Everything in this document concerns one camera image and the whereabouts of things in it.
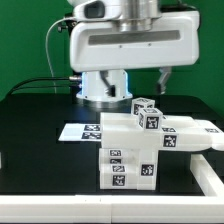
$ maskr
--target white robot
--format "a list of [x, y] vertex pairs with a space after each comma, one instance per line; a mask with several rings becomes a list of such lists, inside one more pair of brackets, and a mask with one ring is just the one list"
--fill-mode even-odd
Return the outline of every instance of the white robot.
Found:
[[82, 72], [77, 98], [87, 104], [113, 107], [132, 98], [124, 69], [160, 68], [158, 92], [164, 93], [171, 67], [192, 65], [199, 57], [200, 15], [186, 5], [161, 12], [159, 0], [68, 2], [77, 22], [70, 64]]

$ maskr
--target green wall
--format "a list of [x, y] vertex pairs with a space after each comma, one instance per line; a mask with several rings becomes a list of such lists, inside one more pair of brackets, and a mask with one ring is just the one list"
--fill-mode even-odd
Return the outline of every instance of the green wall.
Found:
[[[198, 7], [201, 13], [200, 60], [193, 66], [174, 68], [166, 94], [196, 96], [224, 116], [224, 1], [185, 2]], [[50, 76], [45, 35], [50, 25], [72, 8], [67, 0], [0, 0], [0, 10], [0, 99], [3, 99], [20, 81]], [[58, 34], [54, 30], [51, 35], [50, 54], [56, 76], [71, 74], [68, 41], [66, 32]], [[134, 70], [129, 74], [134, 93], [155, 93], [157, 69]]]

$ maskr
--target paper sheet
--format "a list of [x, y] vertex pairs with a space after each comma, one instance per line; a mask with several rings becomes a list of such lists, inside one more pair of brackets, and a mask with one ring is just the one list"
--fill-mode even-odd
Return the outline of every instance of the paper sheet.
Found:
[[99, 124], [66, 124], [59, 141], [91, 141], [100, 142]]

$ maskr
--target table surface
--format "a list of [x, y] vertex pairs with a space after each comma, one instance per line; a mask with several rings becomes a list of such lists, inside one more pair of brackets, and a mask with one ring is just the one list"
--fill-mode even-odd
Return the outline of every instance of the table surface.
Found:
[[[224, 119], [190, 96], [144, 96], [156, 100], [165, 115], [212, 121]], [[129, 113], [130, 107], [104, 109]], [[189, 152], [159, 152], [155, 191], [101, 190], [100, 143], [59, 142], [66, 123], [99, 123], [100, 111], [73, 104], [66, 94], [15, 94], [0, 102], [0, 195], [203, 195], [190, 172]], [[224, 182], [224, 153], [203, 154]]]

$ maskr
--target black cable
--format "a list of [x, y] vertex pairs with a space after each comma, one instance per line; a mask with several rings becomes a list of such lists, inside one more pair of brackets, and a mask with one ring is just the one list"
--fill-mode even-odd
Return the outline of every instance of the black cable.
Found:
[[43, 88], [65, 88], [65, 87], [74, 87], [74, 86], [78, 86], [78, 84], [76, 85], [57, 85], [57, 86], [24, 86], [24, 87], [19, 87], [19, 88], [15, 88], [13, 92], [15, 91], [19, 91], [19, 90], [23, 90], [23, 89], [43, 89]]
[[68, 77], [39, 77], [39, 78], [32, 78], [24, 80], [18, 84], [16, 84], [7, 94], [6, 96], [11, 95], [14, 91], [17, 91], [21, 86], [32, 83], [32, 82], [40, 82], [40, 81], [69, 81]]

